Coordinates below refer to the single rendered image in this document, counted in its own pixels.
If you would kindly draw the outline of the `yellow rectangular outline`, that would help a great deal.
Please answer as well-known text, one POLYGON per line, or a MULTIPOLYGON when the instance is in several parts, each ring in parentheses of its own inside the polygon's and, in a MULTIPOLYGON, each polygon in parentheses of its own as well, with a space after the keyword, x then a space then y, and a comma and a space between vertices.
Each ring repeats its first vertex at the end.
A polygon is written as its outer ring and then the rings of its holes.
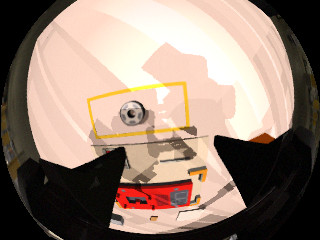
POLYGON ((103 93, 103 95, 100 95, 100 96, 89 97, 89 99, 87 99, 87 103, 88 103, 88 108, 89 108, 89 115, 91 115, 93 133, 95 133, 96 139, 109 139, 109 137, 119 137, 119 136, 128 137, 128 136, 137 136, 137 135, 148 135, 148 133, 180 131, 180 129, 189 129, 189 107, 188 107, 187 83, 185 83, 185 81, 176 81, 176 83, 167 83, 167 84, 147 85, 147 87, 119 89, 119 91, 116 91, 116 92, 103 93), (116 135, 116 133, 113 133, 113 135, 97 136, 96 129, 95 129, 95 123, 93 123, 93 119, 92 119, 91 105, 89 105, 89 104, 91 104, 91 100, 103 99, 103 97, 108 97, 111 95, 119 95, 119 93, 133 92, 133 91, 136 91, 136 89, 167 87, 167 85, 173 85, 173 87, 177 87, 177 85, 183 85, 183 87, 184 87, 185 121, 187 121, 187 125, 185 125, 185 127, 153 129, 153 131, 123 133, 123 135, 116 135))

